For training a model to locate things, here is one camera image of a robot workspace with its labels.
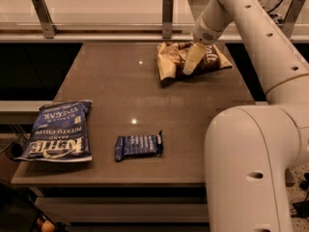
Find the snack bag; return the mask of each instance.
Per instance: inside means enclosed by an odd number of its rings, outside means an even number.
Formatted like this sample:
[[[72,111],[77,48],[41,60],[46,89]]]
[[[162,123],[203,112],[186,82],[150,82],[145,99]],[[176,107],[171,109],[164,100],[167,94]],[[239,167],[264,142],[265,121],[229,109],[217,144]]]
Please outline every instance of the snack bag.
[[[68,101],[40,107],[39,116],[16,160],[91,160],[86,114],[91,101]]]
[[[215,44],[203,45],[205,55],[199,63],[192,67],[192,73],[185,73],[185,63],[190,54],[190,49],[195,44],[185,43],[161,43],[157,47],[157,63],[160,81],[182,80],[203,73],[210,73],[226,68],[232,68],[232,64]]]
[[[119,136],[115,146],[116,161],[160,156],[163,153],[162,131],[158,135]]]

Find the gray table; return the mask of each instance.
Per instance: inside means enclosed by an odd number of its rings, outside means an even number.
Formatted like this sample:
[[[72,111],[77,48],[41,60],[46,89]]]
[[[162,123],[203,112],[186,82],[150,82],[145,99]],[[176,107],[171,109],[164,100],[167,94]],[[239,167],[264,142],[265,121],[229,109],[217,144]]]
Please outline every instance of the gray table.
[[[204,137],[219,111],[252,102],[236,68],[162,87],[157,43],[85,43],[55,101],[93,100],[91,162],[23,162],[13,183],[46,186],[201,185]],[[163,130],[161,157],[115,162],[119,135]]]

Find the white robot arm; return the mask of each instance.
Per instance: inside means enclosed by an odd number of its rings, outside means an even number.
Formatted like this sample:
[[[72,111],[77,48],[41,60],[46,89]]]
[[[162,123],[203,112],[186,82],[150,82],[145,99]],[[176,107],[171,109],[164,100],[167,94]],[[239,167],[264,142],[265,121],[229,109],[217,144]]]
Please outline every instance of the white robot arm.
[[[211,0],[195,41],[212,44],[232,20],[268,105],[230,108],[209,126],[211,232],[292,232],[285,170],[309,161],[309,66],[258,0]]]

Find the blue candy bar wrapper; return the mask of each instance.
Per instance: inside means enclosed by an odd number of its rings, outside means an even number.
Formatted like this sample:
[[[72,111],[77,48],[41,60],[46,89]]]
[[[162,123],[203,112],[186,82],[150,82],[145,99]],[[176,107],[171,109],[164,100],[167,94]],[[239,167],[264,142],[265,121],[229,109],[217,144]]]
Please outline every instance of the blue candy bar wrapper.
[[[92,101],[67,101],[40,107],[23,154],[16,160],[91,160],[86,125],[91,105]]]
[[[162,131],[158,135],[119,136],[115,146],[116,161],[160,156],[163,153]]]

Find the crumpled chip bag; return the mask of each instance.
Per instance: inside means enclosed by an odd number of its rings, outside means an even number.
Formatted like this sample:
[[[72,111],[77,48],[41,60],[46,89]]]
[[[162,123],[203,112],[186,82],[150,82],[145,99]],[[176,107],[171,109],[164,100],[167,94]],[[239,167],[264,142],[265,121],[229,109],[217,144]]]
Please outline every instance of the crumpled chip bag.
[[[230,61],[215,44],[205,45],[205,55],[197,64],[191,75],[183,72],[184,63],[193,42],[186,43],[161,43],[157,47],[157,63],[160,80],[184,79],[188,76],[209,73],[225,68],[232,68]]]

